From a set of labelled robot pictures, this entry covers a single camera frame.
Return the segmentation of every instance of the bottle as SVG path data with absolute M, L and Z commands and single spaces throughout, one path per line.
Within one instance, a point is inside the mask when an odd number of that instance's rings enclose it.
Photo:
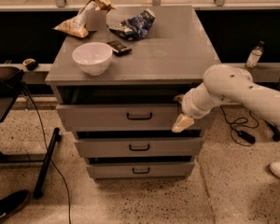
M 264 51 L 264 45 L 265 43 L 263 41 L 260 41 L 259 44 L 252 49 L 248 57 L 248 60 L 246 61 L 245 64 L 246 67 L 253 68 L 254 66 L 257 65 L 259 58 Z

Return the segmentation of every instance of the drawer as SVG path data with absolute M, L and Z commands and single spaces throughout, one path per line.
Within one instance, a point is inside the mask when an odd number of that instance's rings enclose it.
M 87 172 L 91 178 L 139 178 L 139 177 L 187 177 L 194 168 L 194 162 L 160 162 L 160 163 L 114 163 L 112 165 L 88 165 Z
M 171 130 L 177 104 L 58 105 L 67 131 Z
M 201 137 L 191 138 L 186 135 L 182 136 L 180 133 L 173 133 L 170 136 L 166 132 L 161 132 L 161 134 L 162 136 L 160 137 L 149 137 L 147 132 L 139 132 L 139 137 L 136 134 L 133 138 L 112 138 L 111 136 L 110 138 L 82 139 L 76 140 L 75 145 L 80 157 L 84 158 L 196 156 L 199 154 L 203 145 L 203 139 Z

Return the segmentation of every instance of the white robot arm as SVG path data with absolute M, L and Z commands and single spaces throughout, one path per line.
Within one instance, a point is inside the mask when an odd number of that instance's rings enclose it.
M 203 83 L 185 95 L 177 96 L 183 114 L 177 118 L 172 131 L 179 133 L 207 115 L 215 106 L 234 101 L 242 104 L 273 126 L 280 128 L 280 91 L 253 82 L 251 74 L 242 68 L 224 64 L 206 70 Z

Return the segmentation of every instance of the bowl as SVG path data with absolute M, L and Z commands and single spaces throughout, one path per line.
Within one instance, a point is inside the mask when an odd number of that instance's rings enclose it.
M 72 54 L 80 69 L 90 75 L 102 74 L 111 64 L 112 48 L 101 42 L 90 42 L 77 47 Z

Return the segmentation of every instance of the floor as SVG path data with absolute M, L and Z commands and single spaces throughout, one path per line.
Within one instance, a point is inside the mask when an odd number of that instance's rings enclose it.
M 73 224 L 280 224 L 280 179 L 267 168 L 271 161 L 280 161 L 280 142 L 272 140 L 262 119 L 258 119 L 257 129 L 245 129 L 256 137 L 255 145 L 243 147 L 231 139 L 230 127 L 218 110 L 188 178 L 94 181 L 54 105 L 40 105 L 39 109 L 48 142 L 53 129 L 61 128 L 62 142 L 57 144 L 53 160 L 69 188 Z M 239 105 L 225 107 L 225 111 L 228 120 L 247 117 L 255 125 Z M 19 105 L 8 114 L 0 124 L 0 149 L 6 154 L 45 150 L 33 109 L 27 111 Z M 33 192 L 39 170 L 39 164 L 0 164 L 0 199 L 19 189 Z M 52 165 L 43 192 L 42 198 L 31 198 L 24 209 L 0 223 L 69 223 L 66 188 Z

